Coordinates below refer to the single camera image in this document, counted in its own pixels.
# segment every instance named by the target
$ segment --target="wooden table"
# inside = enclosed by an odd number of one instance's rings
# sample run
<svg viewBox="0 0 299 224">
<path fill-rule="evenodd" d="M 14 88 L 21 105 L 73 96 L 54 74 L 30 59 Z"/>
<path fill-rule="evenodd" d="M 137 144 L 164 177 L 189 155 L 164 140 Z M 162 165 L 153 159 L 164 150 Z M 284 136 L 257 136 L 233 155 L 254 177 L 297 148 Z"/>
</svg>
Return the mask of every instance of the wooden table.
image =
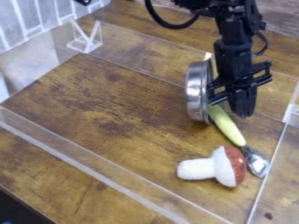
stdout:
<svg viewBox="0 0 299 224">
<path fill-rule="evenodd" d="M 168 13 L 172 20 L 185 18 L 180 12 L 161 10 L 161 13 Z M 202 51 L 210 51 L 218 36 L 206 18 L 186 30 L 168 31 L 154 24 L 141 5 L 123 1 L 113 1 L 91 17 Z M 79 20 L 85 30 L 90 29 L 91 21 L 90 17 Z M 282 94 L 280 89 L 292 88 L 297 81 L 299 45 L 297 40 L 272 33 L 266 36 L 270 46 L 260 60 L 272 60 L 273 70 L 286 75 L 277 73 L 274 81 L 260 88 L 252 117 L 242 120 L 233 116 L 233 119 L 249 145 L 270 157 L 292 93 L 289 90 Z M 248 174 L 244 183 L 228 189 L 212 179 L 186 182 L 174 177 L 177 162 L 205 158 L 218 145 L 229 144 L 213 125 L 188 119 L 180 87 L 78 54 L 2 106 L 181 193 L 225 220 L 245 222 L 261 183 L 257 178 Z M 17 136 L 0 131 L 1 187 L 54 222 L 170 222 Z M 210 217 L 204 222 L 220 221 Z"/>
</svg>

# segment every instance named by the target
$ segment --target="spoon handle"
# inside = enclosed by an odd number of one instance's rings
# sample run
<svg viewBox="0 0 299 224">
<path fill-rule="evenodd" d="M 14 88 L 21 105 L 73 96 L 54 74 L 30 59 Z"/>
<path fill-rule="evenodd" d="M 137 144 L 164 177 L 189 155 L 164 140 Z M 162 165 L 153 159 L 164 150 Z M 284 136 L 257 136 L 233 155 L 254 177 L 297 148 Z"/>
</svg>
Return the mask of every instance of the spoon handle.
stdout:
<svg viewBox="0 0 299 224">
<path fill-rule="evenodd" d="M 244 146 L 246 144 L 245 138 L 222 108 L 218 105 L 208 106 L 208 114 L 229 141 L 238 147 Z"/>
</svg>

